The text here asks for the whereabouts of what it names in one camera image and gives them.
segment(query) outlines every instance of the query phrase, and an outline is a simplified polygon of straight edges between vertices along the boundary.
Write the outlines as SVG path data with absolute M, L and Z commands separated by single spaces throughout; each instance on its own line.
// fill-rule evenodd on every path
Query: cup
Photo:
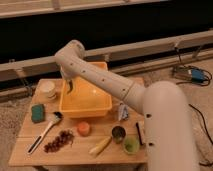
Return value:
M 126 136 L 126 131 L 123 127 L 121 126 L 115 126 L 112 129 L 112 137 L 115 143 L 119 144 L 123 141 L 123 139 Z
M 53 81 L 45 81 L 39 87 L 41 95 L 46 100 L 53 100 L 56 98 L 55 83 Z
M 140 143 L 135 137 L 126 137 L 123 141 L 123 149 L 129 155 L 136 154 L 140 149 Z

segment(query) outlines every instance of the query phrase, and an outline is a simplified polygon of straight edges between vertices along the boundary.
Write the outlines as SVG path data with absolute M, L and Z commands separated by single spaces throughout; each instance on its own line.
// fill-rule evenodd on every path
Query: white cup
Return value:
M 46 99 L 52 100 L 56 98 L 55 83 L 53 81 L 45 81 L 39 87 L 39 90 Z

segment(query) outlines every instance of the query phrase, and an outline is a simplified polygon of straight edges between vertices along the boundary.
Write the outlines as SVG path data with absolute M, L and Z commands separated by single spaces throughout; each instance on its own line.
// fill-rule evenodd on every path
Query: small container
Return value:
M 107 70 L 105 62 L 91 64 Z M 102 117 L 112 109 L 111 95 L 81 77 L 72 79 L 73 90 L 63 81 L 59 111 L 70 118 Z
M 123 139 L 125 138 L 126 136 L 126 131 L 123 127 L 121 126 L 115 126 L 113 129 L 112 129 L 112 137 L 113 137 L 113 140 L 119 144 L 123 141 Z
M 135 137 L 126 137 L 123 142 L 123 149 L 129 155 L 136 154 L 140 149 L 140 143 Z
M 55 83 L 53 81 L 45 81 L 39 87 L 41 95 L 46 100 L 53 100 L 56 98 Z

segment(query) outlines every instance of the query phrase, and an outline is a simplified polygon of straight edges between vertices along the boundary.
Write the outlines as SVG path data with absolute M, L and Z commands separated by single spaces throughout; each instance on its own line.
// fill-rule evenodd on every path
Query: grapes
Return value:
M 59 136 L 56 136 L 52 142 L 47 143 L 44 146 L 44 152 L 57 152 L 61 147 L 71 142 L 73 143 L 74 135 L 70 130 L 62 130 L 59 132 Z

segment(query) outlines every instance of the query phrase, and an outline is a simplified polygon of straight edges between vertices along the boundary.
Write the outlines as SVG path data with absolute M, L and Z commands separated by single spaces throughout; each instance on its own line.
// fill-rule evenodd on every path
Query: banana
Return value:
M 112 139 L 112 137 L 108 136 L 108 137 L 104 138 L 103 140 L 101 140 L 98 144 L 95 145 L 95 147 L 93 147 L 89 151 L 89 154 L 92 156 L 97 156 L 98 154 L 100 154 L 110 143 L 111 139 Z

